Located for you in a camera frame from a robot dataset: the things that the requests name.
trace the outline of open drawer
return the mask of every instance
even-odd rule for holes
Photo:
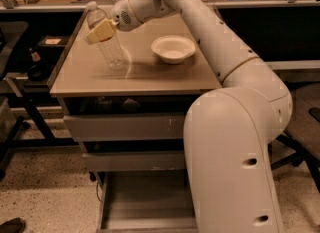
[[[97,233],[197,233],[185,170],[106,173]]]

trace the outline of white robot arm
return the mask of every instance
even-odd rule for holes
[[[283,232],[267,146],[290,120],[290,92],[201,0],[121,0],[112,17],[130,30],[172,10],[223,86],[199,97],[184,125],[199,232]]]

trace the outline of floor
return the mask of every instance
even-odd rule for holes
[[[57,137],[67,137],[61,119],[48,117]],[[34,126],[21,138],[39,138]],[[274,143],[272,157],[289,151]],[[6,177],[0,181],[0,223],[26,221],[26,233],[95,232],[101,190],[91,182],[78,146],[28,148],[10,152]],[[302,164],[274,171],[286,233],[320,232],[320,196]]]

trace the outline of clear plastic bottle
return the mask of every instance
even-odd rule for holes
[[[87,9],[89,10],[87,14],[87,23],[89,29],[93,29],[101,21],[108,19],[107,13],[99,8],[95,1],[89,2],[87,4]],[[111,69],[123,70],[126,68],[127,63],[116,35],[107,41],[99,42],[97,45],[99,46],[106,63]]]

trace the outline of bottle cap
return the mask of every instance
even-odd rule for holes
[[[87,4],[87,9],[89,11],[93,11],[95,9],[97,9],[97,2],[96,1],[91,1]]]

